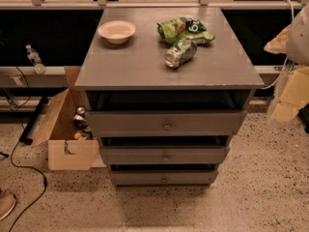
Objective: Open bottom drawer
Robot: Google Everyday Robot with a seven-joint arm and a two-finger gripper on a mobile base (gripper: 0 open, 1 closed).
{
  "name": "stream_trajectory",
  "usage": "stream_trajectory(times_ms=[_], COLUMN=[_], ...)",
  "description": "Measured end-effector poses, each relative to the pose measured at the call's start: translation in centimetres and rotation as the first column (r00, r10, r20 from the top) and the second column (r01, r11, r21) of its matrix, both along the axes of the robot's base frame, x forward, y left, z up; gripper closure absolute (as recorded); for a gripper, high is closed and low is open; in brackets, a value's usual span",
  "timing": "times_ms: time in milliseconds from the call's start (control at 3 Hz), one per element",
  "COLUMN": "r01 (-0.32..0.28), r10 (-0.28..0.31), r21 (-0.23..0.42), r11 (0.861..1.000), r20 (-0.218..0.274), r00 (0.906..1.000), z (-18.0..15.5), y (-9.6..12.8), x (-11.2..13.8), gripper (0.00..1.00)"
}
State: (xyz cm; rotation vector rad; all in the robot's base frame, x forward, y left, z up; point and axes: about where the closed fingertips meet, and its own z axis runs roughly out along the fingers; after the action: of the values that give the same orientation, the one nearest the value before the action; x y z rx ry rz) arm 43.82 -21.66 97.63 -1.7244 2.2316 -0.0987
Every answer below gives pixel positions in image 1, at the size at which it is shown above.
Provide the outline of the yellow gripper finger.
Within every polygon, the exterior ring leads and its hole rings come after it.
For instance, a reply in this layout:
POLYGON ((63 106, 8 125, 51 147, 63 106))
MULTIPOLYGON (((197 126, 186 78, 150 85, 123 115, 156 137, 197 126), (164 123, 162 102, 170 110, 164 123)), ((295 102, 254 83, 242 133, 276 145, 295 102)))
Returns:
POLYGON ((308 103, 309 67, 283 71, 269 106, 269 120, 272 123, 290 123, 308 103))

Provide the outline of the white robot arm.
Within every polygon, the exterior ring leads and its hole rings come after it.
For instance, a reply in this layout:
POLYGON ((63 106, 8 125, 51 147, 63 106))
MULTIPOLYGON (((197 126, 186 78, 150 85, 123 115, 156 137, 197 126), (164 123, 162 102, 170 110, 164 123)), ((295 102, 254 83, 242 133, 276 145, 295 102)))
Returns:
POLYGON ((267 111, 271 123, 290 123, 309 103, 309 4, 265 45, 264 51, 285 54, 296 64, 294 70, 283 69, 279 74, 267 111))

